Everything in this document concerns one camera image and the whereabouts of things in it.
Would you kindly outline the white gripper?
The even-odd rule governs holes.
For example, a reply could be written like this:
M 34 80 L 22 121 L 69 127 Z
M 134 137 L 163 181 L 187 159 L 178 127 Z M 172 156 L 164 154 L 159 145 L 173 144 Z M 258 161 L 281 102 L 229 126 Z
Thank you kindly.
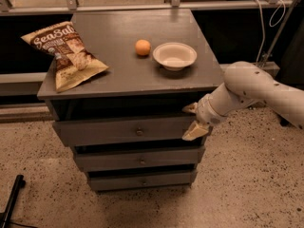
M 185 131 L 182 138 L 185 141 L 193 141 L 206 135 L 209 132 L 209 125 L 215 126 L 224 122 L 227 117 L 219 115 L 211 106 L 210 95 L 203 96 L 198 103 L 191 103 L 185 106 L 182 111 L 185 113 L 196 113 L 197 120 L 193 121 Z

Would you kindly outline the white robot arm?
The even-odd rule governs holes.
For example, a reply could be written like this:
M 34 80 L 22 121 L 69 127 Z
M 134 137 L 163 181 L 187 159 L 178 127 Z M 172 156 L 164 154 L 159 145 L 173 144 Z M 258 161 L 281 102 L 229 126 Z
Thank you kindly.
M 197 103 L 182 110 L 193 113 L 196 119 L 182 138 L 193 141 L 222 123 L 231 111 L 255 103 L 264 103 L 275 113 L 299 129 L 304 128 L 304 91 L 284 85 L 254 64 L 236 62 L 224 69 L 224 82 Z

